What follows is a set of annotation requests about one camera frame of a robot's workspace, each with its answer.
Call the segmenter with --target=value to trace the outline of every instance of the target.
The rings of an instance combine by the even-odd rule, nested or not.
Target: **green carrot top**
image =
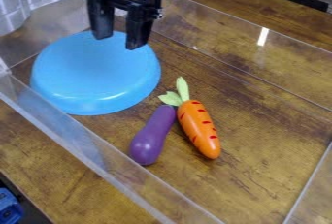
[[[164,104],[179,106],[182,102],[190,99],[187,82],[182,77],[177,78],[177,90],[178,90],[178,93],[173,91],[167,91],[166,95],[158,96],[159,100]]]

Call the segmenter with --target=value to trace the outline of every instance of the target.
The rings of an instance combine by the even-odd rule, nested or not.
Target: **wooden table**
[[[332,50],[332,22],[330,15],[325,13],[285,0],[195,1]],[[186,75],[191,88],[201,90],[199,94],[193,90],[193,95],[209,96],[203,100],[207,107],[214,109],[217,126],[225,135],[221,165],[209,171],[211,162],[197,154],[185,142],[179,126],[175,126],[169,138],[175,147],[164,148],[164,156],[148,169],[186,191],[187,185],[179,183],[178,174],[173,171],[182,161],[173,156],[174,149],[178,150],[187,160],[181,173],[185,178],[194,174],[191,180],[198,186],[215,185],[215,178],[221,181],[222,191],[215,192],[219,197],[211,202],[209,194],[206,196],[211,205],[207,208],[214,214],[223,216],[227,223],[281,223],[328,145],[330,125],[328,121],[320,122],[318,118],[280,104],[266,92],[326,120],[332,120],[330,112],[225,64],[211,64],[214,69],[202,68],[209,57],[162,36],[152,34],[150,44],[164,70],[162,83],[151,96],[122,113],[76,119],[126,152],[127,144],[123,141],[128,141],[134,135],[127,127],[139,130],[159,104],[156,95],[174,88],[178,75]],[[24,82],[29,67],[31,62],[27,62],[15,70]],[[213,74],[215,68],[262,90],[245,87],[227,77],[217,77]],[[194,72],[205,79],[199,80]],[[3,102],[0,108],[0,171],[55,223],[156,223],[146,211]],[[269,128],[269,133],[260,131]],[[289,131],[289,137],[285,136],[285,130]],[[246,140],[239,139],[243,135],[249,137]],[[264,145],[257,137],[265,138]],[[286,148],[280,148],[277,143],[286,143]],[[194,201],[202,201],[199,198],[205,190],[190,195]]]

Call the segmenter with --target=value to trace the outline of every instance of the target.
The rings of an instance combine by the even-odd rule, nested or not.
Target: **toy carrot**
[[[222,146],[210,115],[202,103],[189,99],[187,82],[182,77],[177,79],[177,89],[179,94],[167,91],[159,99],[178,106],[177,117],[190,141],[207,158],[215,159],[221,155]]]

